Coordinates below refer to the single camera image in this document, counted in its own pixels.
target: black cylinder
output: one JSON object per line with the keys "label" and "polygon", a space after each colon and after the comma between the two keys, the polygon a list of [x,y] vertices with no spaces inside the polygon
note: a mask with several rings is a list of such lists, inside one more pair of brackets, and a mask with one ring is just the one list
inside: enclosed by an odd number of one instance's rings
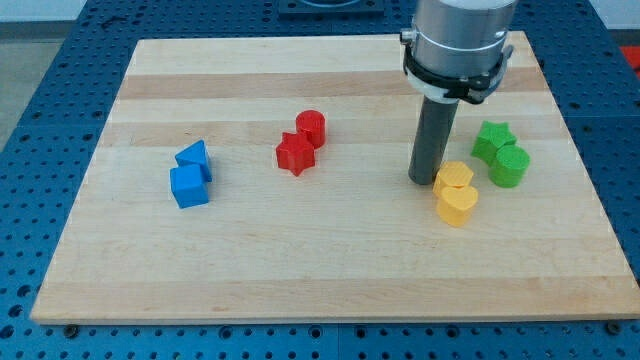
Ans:
{"label": "black cylinder", "polygon": [[424,98],[409,166],[409,177],[416,184],[433,183],[440,169],[457,109],[458,102],[441,104]]}

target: green block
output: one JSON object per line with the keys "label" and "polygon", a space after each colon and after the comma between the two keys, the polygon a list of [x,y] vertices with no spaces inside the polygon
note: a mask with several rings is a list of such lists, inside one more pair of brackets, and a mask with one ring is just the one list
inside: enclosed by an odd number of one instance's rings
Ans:
{"label": "green block", "polygon": [[491,166],[498,149],[505,145],[515,145],[518,139],[509,130],[509,123],[483,121],[473,145],[471,156],[482,159]]}
{"label": "green block", "polygon": [[530,162],[531,158],[523,148],[505,145],[496,153],[489,169],[489,178],[500,187],[516,187],[524,177]]}

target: wooden cutting board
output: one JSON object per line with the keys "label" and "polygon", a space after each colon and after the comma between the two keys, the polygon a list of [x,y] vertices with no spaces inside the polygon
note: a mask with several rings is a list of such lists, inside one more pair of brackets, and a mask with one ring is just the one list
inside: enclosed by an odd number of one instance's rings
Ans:
{"label": "wooden cutting board", "polygon": [[[143,40],[32,312],[41,323],[203,324],[629,318],[640,291],[523,33],[448,160],[480,201],[444,224],[407,177],[421,96],[395,35]],[[298,112],[328,120],[317,166],[278,169]],[[515,189],[471,158],[507,121],[532,164]],[[211,203],[179,210],[173,156],[204,139]]]}

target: wooden board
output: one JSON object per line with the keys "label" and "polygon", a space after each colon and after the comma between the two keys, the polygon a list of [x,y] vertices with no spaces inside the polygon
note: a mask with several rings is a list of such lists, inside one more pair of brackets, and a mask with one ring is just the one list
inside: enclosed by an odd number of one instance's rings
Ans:
{"label": "wooden board", "polygon": [[[523,33],[446,158],[480,202],[461,229],[407,168],[421,96],[397,36],[138,43],[32,312],[41,323],[201,324],[628,318],[640,291]],[[275,165],[308,108],[317,166]],[[508,121],[532,156],[501,189],[469,153]],[[173,156],[204,139],[212,202],[179,210]]]}

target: blue block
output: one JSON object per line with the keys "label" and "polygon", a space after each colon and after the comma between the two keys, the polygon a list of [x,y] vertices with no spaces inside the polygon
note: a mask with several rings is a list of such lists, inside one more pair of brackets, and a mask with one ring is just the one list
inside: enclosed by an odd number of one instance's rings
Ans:
{"label": "blue block", "polygon": [[181,209],[209,202],[207,186],[202,178],[200,165],[191,164],[170,171],[171,192]]}
{"label": "blue block", "polygon": [[204,181],[211,182],[211,168],[209,167],[209,154],[203,140],[198,140],[193,145],[182,150],[176,155],[178,166],[196,164],[200,166]]}

